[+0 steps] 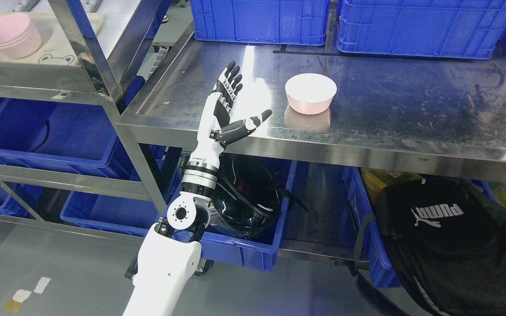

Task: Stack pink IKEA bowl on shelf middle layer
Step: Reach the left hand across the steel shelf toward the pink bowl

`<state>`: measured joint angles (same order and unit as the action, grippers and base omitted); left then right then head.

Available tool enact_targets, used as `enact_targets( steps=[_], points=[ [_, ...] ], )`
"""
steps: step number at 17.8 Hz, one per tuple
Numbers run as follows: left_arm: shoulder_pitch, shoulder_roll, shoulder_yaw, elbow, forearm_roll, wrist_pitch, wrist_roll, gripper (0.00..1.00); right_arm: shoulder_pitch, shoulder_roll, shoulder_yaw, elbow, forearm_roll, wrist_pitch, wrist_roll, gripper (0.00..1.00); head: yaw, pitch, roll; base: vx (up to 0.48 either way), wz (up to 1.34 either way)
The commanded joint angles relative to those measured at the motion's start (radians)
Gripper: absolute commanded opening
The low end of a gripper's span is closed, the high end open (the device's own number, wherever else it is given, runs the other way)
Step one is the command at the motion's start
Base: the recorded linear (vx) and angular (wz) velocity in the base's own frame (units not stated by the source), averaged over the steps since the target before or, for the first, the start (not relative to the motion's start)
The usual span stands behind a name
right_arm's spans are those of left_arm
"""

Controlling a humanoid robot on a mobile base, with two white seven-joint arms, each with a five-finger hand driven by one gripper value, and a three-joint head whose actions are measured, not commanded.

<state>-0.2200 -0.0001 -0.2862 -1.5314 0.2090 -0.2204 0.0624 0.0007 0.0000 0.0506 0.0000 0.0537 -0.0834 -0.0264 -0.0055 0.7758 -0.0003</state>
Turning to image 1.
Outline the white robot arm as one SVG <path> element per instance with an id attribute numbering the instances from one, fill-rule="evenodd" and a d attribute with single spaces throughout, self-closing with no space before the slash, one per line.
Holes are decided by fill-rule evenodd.
<path id="1" fill-rule="evenodd" d="M 200 240 L 210 221 L 209 202 L 218 164 L 191 160 L 182 188 L 166 214 L 149 228 L 125 276 L 133 292 L 125 316 L 170 316 L 189 278 L 199 267 Z"/>

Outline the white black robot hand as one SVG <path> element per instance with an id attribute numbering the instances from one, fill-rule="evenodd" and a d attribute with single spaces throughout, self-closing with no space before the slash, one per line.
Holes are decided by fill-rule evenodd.
<path id="1" fill-rule="evenodd" d="M 228 145 L 253 132 L 272 114 L 267 109 L 257 116 L 231 122 L 231 111 L 239 91 L 242 75 L 240 66 L 231 61 L 218 76 L 212 91 L 205 101 L 197 131 L 197 147 L 191 153 L 190 162 L 199 166 L 220 165 L 220 155 Z"/>

